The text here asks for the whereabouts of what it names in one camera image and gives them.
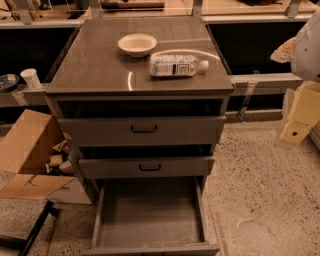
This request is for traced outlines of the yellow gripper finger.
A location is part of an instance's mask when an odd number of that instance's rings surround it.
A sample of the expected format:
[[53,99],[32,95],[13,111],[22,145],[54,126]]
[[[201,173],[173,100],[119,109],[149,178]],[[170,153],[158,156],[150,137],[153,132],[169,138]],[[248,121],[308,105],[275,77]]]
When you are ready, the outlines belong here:
[[279,140],[299,145],[320,121],[320,83],[305,81],[293,93],[293,100]]
[[296,38],[292,37],[279,46],[270,56],[272,61],[287,63],[291,61],[291,53]]

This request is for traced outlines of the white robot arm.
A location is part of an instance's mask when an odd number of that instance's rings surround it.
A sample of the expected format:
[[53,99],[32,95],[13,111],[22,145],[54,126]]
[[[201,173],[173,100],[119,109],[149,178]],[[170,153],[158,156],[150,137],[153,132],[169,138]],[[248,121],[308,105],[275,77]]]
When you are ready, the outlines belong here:
[[291,72],[303,83],[294,92],[286,122],[278,133],[278,144],[299,145],[320,120],[320,10],[297,35],[271,54],[278,63],[289,62]]

